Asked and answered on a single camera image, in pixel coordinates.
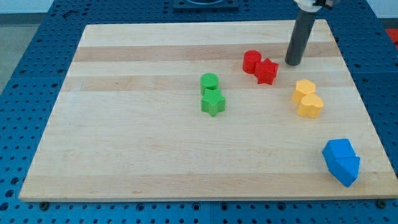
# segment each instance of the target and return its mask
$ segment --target blue pegboard table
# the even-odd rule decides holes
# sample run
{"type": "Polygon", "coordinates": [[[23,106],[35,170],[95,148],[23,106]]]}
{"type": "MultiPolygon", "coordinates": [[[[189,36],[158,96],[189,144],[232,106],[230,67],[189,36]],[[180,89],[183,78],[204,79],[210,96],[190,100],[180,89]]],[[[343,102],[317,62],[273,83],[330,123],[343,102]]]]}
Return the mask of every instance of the blue pegboard table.
{"type": "MultiPolygon", "coordinates": [[[[55,0],[0,96],[0,223],[398,223],[398,200],[24,203],[17,195],[87,24],[295,19],[291,0],[173,12],[170,0],[55,0]]],[[[323,9],[398,172],[398,58],[365,0],[323,9]]]]}

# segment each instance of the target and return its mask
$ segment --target wooden cutting board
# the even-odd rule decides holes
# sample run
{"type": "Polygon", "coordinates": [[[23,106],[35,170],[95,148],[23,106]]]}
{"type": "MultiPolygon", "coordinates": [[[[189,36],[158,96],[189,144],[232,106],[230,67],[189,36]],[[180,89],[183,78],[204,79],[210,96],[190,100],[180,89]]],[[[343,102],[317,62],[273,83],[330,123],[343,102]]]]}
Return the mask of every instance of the wooden cutting board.
{"type": "Polygon", "coordinates": [[[28,202],[388,198],[398,181],[329,26],[316,21],[301,65],[284,62],[294,21],[89,25],[19,197],[28,202]],[[274,85],[241,67],[247,50],[280,63],[274,85]],[[202,74],[226,110],[201,112],[202,74]],[[295,82],[325,106],[296,114],[295,82]],[[322,149],[348,138],[350,187],[322,149]]]}

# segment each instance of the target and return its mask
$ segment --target yellow block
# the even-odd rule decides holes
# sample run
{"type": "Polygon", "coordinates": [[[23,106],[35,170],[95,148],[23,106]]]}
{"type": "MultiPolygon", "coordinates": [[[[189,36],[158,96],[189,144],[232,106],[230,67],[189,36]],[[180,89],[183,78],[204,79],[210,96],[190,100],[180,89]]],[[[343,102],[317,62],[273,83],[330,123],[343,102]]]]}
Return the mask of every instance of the yellow block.
{"type": "Polygon", "coordinates": [[[315,84],[310,80],[300,80],[296,82],[296,89],[293,93],[293,101],[300,103],[301,99],[311,93],[315,93],[315,84]]]}
{"type": "Polygon", "coordinates": [[[297,114],[303,117],[317,118],[321,114],[322,108],[323,100],[318,95],[310,93],[301,99],[297,114]]]}

